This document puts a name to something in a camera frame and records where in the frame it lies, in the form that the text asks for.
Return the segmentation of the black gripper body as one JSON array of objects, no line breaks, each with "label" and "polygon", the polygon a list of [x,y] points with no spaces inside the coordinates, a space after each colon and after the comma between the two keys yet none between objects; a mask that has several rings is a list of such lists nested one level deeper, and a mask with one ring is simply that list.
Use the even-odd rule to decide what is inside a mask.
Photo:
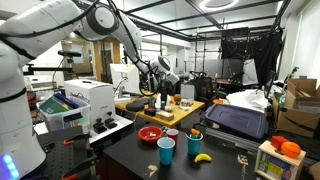
[{"label": "black gripper body", "polygon": [[161,94],[161,101],[167,101],[168,92],[171,89],[171,82],[167,79],[165,75],[161,75],[158,80],[158,91]]}]

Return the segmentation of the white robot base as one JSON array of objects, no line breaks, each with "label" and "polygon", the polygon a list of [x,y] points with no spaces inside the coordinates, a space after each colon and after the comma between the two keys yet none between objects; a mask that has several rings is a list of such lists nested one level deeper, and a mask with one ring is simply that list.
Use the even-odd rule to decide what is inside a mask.
[{"label": "white robot base", "polygon": [[33,133],[18,54],[0,43],[1,180],[21,179],[46,158]]}]

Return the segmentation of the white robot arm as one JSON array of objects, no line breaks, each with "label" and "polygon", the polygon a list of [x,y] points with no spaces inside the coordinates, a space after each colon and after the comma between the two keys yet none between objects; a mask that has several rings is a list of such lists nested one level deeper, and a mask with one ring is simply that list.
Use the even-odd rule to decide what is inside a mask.
[{"label": "white robot arm", "polygon": [[87,41],[111,35],[119,40],[132,63],[159,82],[176,84],[175,75],[164,59],[146,63],[138,55],[142,36],[138,27],[115,5],[99,1],[91,4],[77,0],[49,0],[8,19],[0,26],[1,109],[27,111],[26,87],[22,67],[43,54],[70,33]]}]

